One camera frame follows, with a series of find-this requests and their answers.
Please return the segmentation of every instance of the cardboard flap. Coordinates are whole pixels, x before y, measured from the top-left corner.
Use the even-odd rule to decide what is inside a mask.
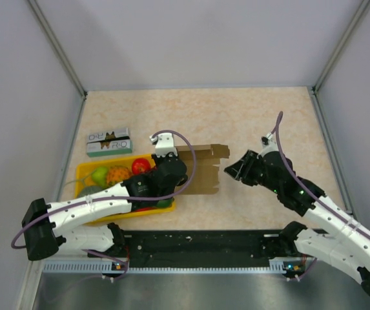
[[[216,194],[219,191],[220,159],[229,158],[229,148],[222,144],[195,145],[193,147],[197,160],[196,172],[192,183],[182,194]],[[187,175],[190,176],[193,169],[192,154],[188,146],[176,148],[179,158],[186,164]]]

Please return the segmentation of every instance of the yellow bin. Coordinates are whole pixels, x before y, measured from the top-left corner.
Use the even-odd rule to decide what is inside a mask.
[[[146,158],[152,167],[155,166],[154,160],[152,159],[152,156],[150,154],[146,155],[139,155],[139,156],[129,156],[124,158],[116,158],[113,160],[102,160],[102,161],[93,161],[91,163],[81,163],[77,166],[76,169],[76,179],[80,180],[83,179],[85,176],[88,176],[91,172],[93,172],[96,168],[104,166],[104,167],[112,167],[112,166],[124,166],[127,167],[129,170],[131,170],[132,163],[134,160],[138,158]],[[89,176],[85,180],[86,186],[90,185],[96,185],[92,178]],[[84,185],[81,182],[76,182],[76,192],[75,197],[83,190]],[[99,218],[98,220],[93,223],[103,223],[103,222],[113,222],[115,220],[121,219],[121,218],[132,218],[135,216],[143,216],[143,215],[151,215],[151,214],[158,214],[158,213],[165,213],[165,212],[171,212],[176,208],[176,202],[173,201],[172,204],[164,209],[151,209],[151,210],[145,210],[145,211],[135,211],[130,213],[123,213],[123,214],[113,214],[106,216],[104,218]]]

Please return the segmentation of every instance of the table surface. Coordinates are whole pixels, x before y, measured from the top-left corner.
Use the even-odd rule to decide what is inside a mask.
[[[121,156],[89,158],[87,134],[129,127],[133,155],[154,151],[149,136],[161,129],[182,133],[194,145],[220,143],[231,150],[221,160],[219,192],[214,195],[178,196],[170,213],[118,220],[122,229],[281,229],[291,221],[310,227],[281,205],[271,191],[234,181],[223,168],[240,159],[247,149],[260,151],[261,136],[284,111],[280,136],[284,153],[297,175],[319,185],[340,207],[340,192],[329,163],[324,140],[305,87],[194,88],[89,92],[67,181],[76,177],[80,163]],[[183,145],[179,138],[177,145]],[[74,197],[74,183],[63,189],[62,200]]]

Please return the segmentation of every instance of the gray floor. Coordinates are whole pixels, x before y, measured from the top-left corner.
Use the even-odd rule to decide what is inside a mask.
[[[54,303],[45,300],[86,276],[44,274],[34,309],[370,309],[370,298],[357,283],[320,262],[300,283],[267,274],[132,274],[114,284],[89,279]]]

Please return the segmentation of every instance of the green pear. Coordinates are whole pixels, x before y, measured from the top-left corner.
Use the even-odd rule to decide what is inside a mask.
[[[101,188],[106,189],[107,183],[106,183],[106,176],[108,173],[108,168],[104,166],[98,167],[93,173],[92,173],[92,180],[94,183],[99,185]]]

